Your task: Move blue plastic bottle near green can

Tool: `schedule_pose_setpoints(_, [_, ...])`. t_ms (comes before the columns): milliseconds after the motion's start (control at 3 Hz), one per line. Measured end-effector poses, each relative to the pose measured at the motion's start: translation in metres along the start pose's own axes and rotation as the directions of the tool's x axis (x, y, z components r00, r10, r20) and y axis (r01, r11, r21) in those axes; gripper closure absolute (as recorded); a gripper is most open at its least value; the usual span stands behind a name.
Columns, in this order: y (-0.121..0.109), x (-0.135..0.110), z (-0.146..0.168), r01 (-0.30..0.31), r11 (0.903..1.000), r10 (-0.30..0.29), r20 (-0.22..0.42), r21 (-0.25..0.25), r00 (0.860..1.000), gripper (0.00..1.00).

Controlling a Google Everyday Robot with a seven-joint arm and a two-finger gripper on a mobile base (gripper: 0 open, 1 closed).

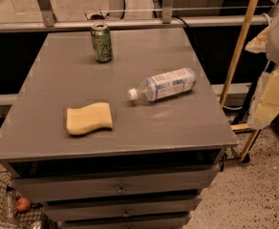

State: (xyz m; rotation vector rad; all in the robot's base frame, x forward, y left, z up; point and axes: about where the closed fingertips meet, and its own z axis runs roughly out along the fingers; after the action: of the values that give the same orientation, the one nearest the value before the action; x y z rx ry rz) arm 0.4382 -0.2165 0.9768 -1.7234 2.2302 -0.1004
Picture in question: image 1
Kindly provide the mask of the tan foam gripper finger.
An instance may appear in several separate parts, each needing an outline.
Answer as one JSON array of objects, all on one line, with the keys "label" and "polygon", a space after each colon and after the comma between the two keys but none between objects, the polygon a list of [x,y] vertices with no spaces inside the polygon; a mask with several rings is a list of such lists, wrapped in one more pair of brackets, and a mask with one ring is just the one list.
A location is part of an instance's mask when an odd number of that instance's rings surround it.
[{"label": "tan foam gripper finger", "polygon": [[263,72],[250,105],[247,125],[262,130],[279,115],[279,65],[271,73]]}]

